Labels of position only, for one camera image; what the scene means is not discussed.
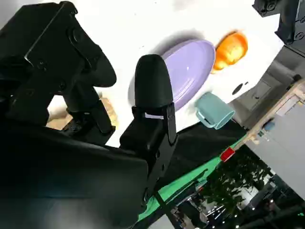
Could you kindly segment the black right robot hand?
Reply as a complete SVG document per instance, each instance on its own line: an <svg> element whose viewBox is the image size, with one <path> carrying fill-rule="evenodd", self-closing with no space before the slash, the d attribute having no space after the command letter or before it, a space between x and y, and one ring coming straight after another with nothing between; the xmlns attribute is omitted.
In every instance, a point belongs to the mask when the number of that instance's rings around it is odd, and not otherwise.
<svg viewBox="0 0 305 229"><path fill-rule="evenodd" d="M119 147L96 87L116 83L69 1L22 6L0 31L0 226L130 229L164 176L178 135L161 56L135 71Z"/></svg>

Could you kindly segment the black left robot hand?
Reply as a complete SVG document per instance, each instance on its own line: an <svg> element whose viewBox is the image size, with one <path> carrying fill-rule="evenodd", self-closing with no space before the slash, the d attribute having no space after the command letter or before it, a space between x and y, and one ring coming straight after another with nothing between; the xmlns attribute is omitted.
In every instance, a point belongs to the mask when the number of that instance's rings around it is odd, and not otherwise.
<svg viewBox="0 0 305 229"><path fill-rule="evenodd" d="M261 17L279 14L275 34L286 45L305 44L305 2L303 0L255 0L252 7Z"/></svg>

